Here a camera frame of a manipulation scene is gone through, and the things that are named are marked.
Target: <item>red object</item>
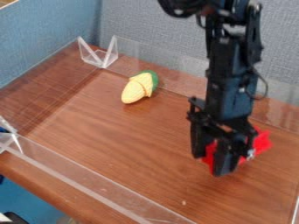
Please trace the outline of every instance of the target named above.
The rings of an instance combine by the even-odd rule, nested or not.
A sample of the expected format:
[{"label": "red object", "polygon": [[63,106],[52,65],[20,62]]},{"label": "red object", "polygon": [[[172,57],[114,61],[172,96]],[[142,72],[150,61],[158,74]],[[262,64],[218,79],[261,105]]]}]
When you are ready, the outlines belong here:
[{"label": "red object", "polygon": [[[273,144],[269,140],[269,136],[270,136],[270,131],[262,131],[261,129],[257,128],[257,132],[258,132],[258,136],[255,138],[255,142],[254,142],[254,148],[257,149],[257,156],[263,153],[265,151],[267,151]],[[210,145],[207,145],[206,147],[206,157],[202,159],[202,162],[206,163],[210,166],[210,173],[213,174],[213,165],[214,165],[214,153],[217,151],[218,148],[218,142],[215,141],[214,143],[211,143]],[[243,164],[245,162],[247,162],[247,159],[245,157],[241,158],[238,164]]]}]

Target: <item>blue wall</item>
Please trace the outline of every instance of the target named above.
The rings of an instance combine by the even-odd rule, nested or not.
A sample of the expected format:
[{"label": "blue wall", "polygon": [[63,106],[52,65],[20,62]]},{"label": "blue wall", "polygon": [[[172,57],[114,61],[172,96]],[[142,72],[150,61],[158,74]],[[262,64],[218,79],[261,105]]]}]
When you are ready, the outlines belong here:
[{"label": "blue wall", "polygon": [[20,0],[0,10],[0,87],[78,36],[99,42],[100,0]]}]

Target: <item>toy corn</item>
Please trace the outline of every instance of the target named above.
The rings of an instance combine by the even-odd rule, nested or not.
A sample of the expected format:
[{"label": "toy corn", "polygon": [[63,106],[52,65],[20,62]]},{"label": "toy corn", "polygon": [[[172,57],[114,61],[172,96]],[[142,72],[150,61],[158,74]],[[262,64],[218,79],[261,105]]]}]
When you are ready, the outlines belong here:
[{"label": "toy corn", "polygon": [[158,87],[158,82],[156,73],[151,70],[144,70],[136,76],[132,76],[122,94],[122,102],[132,103],[146,96],[151,97]]}]

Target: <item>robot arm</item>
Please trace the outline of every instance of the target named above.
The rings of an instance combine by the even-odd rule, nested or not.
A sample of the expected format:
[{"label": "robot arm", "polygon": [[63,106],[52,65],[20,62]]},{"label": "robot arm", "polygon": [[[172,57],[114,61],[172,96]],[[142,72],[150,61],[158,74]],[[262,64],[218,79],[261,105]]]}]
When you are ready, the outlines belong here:
[{"label": "robot arm", "polygon": [[[190,99],[191,152],[210,164],[213,175],[223,176],[270,147],[267,137],[261,138],[266,134],[249,122],[258,78],[262,78],[255,69],[263,50],[262,4],[250,0],[158,1],[168,15],[178,18],[195,15],[206,29],[209,86],[206,101],[196,97]],[[243,26],[246,31],[229,31],[226,26],[235,25]]]}]

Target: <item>wooden surface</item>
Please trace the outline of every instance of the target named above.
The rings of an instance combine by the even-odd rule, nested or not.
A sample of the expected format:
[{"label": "wooden surface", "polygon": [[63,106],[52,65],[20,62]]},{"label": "wooden surface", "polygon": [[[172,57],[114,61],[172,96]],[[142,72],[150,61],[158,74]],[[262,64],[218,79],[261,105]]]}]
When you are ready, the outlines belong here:
[{"label": "wooden surface", "polygon": [[[2,115],[20,133],[198,223],[291,223],[298,135],[254,122],[271,130],[273,149],[214,178],[191,155],[187,98],[159,89],[124,105],[127,78],[94,71],[78,53],[71,46],[2,90]],[[271,103],[291,107],[266,102],[255,110],[259,119]],[[134,223],[10,153],[0,156],[0,172],[83,223]]]}]

